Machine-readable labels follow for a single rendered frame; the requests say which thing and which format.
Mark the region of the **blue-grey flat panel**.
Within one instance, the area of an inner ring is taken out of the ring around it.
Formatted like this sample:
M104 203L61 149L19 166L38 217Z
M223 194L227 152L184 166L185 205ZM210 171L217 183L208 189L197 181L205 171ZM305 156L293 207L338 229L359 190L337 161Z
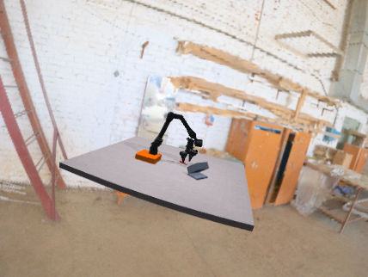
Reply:
M196 180L208 178L208 175L203 175L200 172L209 169L208 162L204 163L195 163L191 166L187 167L187 171L190 177L195 178Z

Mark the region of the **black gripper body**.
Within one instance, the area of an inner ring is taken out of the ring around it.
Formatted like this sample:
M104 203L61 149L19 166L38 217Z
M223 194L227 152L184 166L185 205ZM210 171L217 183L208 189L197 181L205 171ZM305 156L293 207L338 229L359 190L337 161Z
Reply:
M180 151L180 155L182 155L182 156L187 156L187 154L190 154L190 152L188 153L188 150L189 149L193 149L194 147L193 146L189 146L189 145L186 145L186 149L185 149L185 151Z

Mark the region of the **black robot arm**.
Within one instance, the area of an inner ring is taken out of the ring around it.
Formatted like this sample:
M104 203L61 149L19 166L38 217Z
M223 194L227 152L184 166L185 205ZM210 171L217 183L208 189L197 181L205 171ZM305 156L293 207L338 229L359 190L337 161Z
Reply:
M163 125L163 128L161 129L161 131L159 132L159 134L155 138L155 140L152 143L150 143L150 149L149 149L149 153L148 154L153 155L153 156L157 155L157 151L158 151L157 147L162 144L162 142L163 142L163 140L162 140L163 135L166 132L166 130L167 130L168 126L169 126L169 123L173 119L181 120L182 124L187 129L187 133L188 133L188 135L190 137L190 138L189 137L186 138L187 145L193 146L193 144L194 144L195 146L202 147L203 140L196 138L196 133L190 128L190 126L188 125L188 123L184 119L183 115L181 115L181 114L174 114L173 112L168 112L166 121L165 121L165 123ZM196 156L196 154L198 154L198 151L197 150L191 150L191 149L189 149L188 150L188 153L189 152L190 152L190 154L192 156Z

